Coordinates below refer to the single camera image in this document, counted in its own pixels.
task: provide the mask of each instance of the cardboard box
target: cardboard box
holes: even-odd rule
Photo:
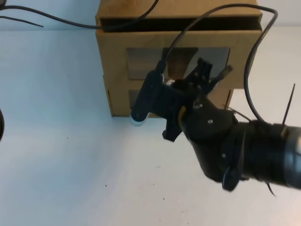
[[[97,30],[103,79],[112,116],[128,116],[147,73],[164,51],[194,18],[224,4],[257,4],[256,0],[160,0],[144,19],[114,32]],[[142,15],[153,0],[102,0],[98,25],[115,25]],[[167,61],[165,79],[185,77],[199,57],[212,63],[211,77],[226,65],[234,70],[209,95],[219,108],[229,105],[233,89],[243,88],[243,74],[250,50],[261,34],[261,12],[229,8],[214,13],[188,31]]]

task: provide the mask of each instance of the white surface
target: white surface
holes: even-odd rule
[[[301,192],[241,182],[222,190],[162,119],[110,117],[94,31],[2,32],[1,226],[299,226]],[[275,28],[250,76],[254,104],[301,126],[301,28]],[[231,106],[251,117],[243,91]]]
[[[7,5],[27,6],[37,10],[44,11],[66,20],[77,23],[95,25],[95,15],[100,0],[8,0]],[[258,0],[260,5],[272,7],[279,11],[279,19],[276,21],[280,26],[299,26],[301,25],[301,1],[299,0]],[[35,15],[30,12],[20,10],[4,10],[0,13],[2,16],[16,17],[29,20],[45,26],[45,28],[35,27],[29,24],[23,24],[15,21],[1,19],[0,31],[17,30],[70,30],[81,29],[50,20],[48,18]],[[265,13],[263,24],[270,20],[269,13]]]

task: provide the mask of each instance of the white table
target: white table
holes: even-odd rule
[[[0,33],[1,226],[298,226],[301,192],[207,179],[180,136],[163,140],[163,119],[134,127],[111,118],[94,31]],[[250,76],[254,104],[301,126],[301,28],[274,28]],[[231,106],[252,117],[244,92]]]

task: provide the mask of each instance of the black cable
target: black cable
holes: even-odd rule
[[[238,3],[238,4],[229,4],[229,5],[223,5],[223,6],[219,6],[216,7],[214,9],[211,9],[210,11],[204,13],[203,15],[201,15],[200,17],[198,17],[197,19],[195,19],[191,24],[189,24],[173,41],[173,43],[171,44],[171,46],[169,47],[168,51],[166,52],[166,55],[164,56],[164,58],[162,59],[162,63],[165,64],[167,62],[167,59],[171,53],[171,51],[175,48],[176,44],[180,41],[180,39],[184,36],[184,34],[191,29],[194,25],[196,25],[200,20],[202,20],[203,18],[209,16],[210,14],[219,11],[221,9],[225,9],[225,8],[233,8],[233,7],[247,7],[247,8],[256,8],[259,10],[263,10],[263,11],[267,11],[270,13],[273,13],[274,16],[271,19],[271,21],[268,23],[267,27],[263,30],[263,32],[261,33],[260,37],[258,38],[258,40],[256,41],[256,43],[254,44],[254,46],[252,47],[252,50],[249,54],[249,57],[246,61],[246,66],[245,66],[245,72],[244,72],[244,88],[245,88],[245,94],[246,94],[246,99],[248,101],[248,104],[252,110],[252,112],[254,113],[254,115],[256,116],[256,118],[260,121],[264,121],[263,118],[258,114],[258,112],[256,111],[253,102],[251,100],[251,96],[250,96],[250,91],[249,91],[249,87],[248,87],[248,78],[249,78],[249,72],[250,72],[250,66],[251,66],[251,62],[252,59],[255,56],[256,50],[259,46],[259,44],[261,43],[261,41],[263,40],[263,38],[265,37],[265,35],[268,33],[268,31],[270,30],[270,28],[272,27],[272,25],[274,24],[274,22],[276,21],[277,17],[278,17],[278,12],[272,8],[268,8],[268,7],[263,7],[263,6],[258,6],[258,5],[252,5],[252,4],[243,4],[243,3]]]
[[[69,24],[69,25],[73,25],[76,27],[82,27],[82,28],[88,28],[88,29],[105,29],[105,30],[116,30],[116,29],[120,29],[120,28],[124,28],[127,26],[130,26],[132,24],[135,24],[141,20],[143,20],[157,5],[157,3],[159,2],[159,0],[155,0],[154,3],[152,4],[152,6],[141,16],[133,19],[132,21],[123,23],[123,24],[119,24],[119,25],[112,25],[112,26],[94,26],[94,25],[86,25],[86,24],[78,24],[69,20],[64,20],[61,18],[58,18],[56,16],[52,16],[50,14],[38,11],[36,9],[32,9],[32,8],[28,8],[28,7],[24,7],[24,6],[3,6],[2,8],[0,8],[0,11],[5,10],[5,9],[19,9],[19,10],[24,10],[24,11],[28,11],[28,12],[32,12],[32,13],[36,13],[39,14],[41,16],[45,16],[48,17],[50,19],[65,23],[65,24]]]
[[[35,23],[32,23],[32,22],[29,22],[27,20],[16,19],[16,18],[8,17],[8,16],[0,16],[0,19],[13,20],[13,21],[18,21],[18,22],[26,23],[26,24],[31,24],[31,25],[38,26],[38,27],[44,27],[42,25],[38,25],[38,24],[35,24]]]
[[[4,118],[3,118],[2,111],[0,109],[0,141],[3,137],[3,133],[4,133]]]

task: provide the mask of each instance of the cardboard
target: cardboard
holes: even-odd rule
[[[184,6],[189,5],[189,2],[194,3],[189,6],[191,11],[188,10],[188,6]],[[164,49],[168,48],[179,34],[180,27],[191,21],[181,18],[193,18],[218,4],[233,2],[238,1],[160,0],[156,10],[148,16],[149,19],[141,21],[140,24],[118,32],[97,30],[103,79],[112,116],[130,114],[135,94],[140,90],[147,72],[154,69]],[[255,0],[239,2],[256,3]],[[102,0],[96,16],[97,24],[120,24],[125,18],[128,19],[129,15],[136,17],[143,14],[152,3],[152,0]],[[228,106],[233,89],[243,88],[247,57],[261,34],[260,20],[259,10],[234,8],[223,10],[203,24],[197,25],[193,31],[188,31],[183,36],[168,59],[164,73],[166,80],[186,76],[195,67],[198,57],[203,57],[214,65],[212,77],[226,65],[231,65],[234,70],[209,95],[209,99],[217,107]]]

